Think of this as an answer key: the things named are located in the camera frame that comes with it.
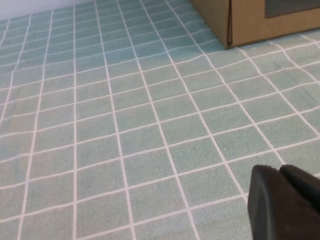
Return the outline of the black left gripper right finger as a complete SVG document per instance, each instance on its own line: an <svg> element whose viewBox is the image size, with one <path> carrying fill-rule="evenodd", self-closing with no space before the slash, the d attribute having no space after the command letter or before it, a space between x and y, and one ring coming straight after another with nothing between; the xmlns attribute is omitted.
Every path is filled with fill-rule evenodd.
<svg viewBox="0 0 320 240"><path fill-rule="evenodd" d="M289 181L290 185L319 213L320 179L290 164L281 166L279 171Z"/></svg>

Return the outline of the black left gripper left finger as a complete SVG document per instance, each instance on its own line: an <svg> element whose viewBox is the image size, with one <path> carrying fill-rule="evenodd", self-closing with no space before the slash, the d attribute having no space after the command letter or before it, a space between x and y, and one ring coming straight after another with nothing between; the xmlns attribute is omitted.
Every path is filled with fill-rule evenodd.
<svg viewBox="0 0 320 240"><path fill-rule="evenodd" d="M247 211L254 240L318 240L320 213L267 165L251 171Z"/></svg>

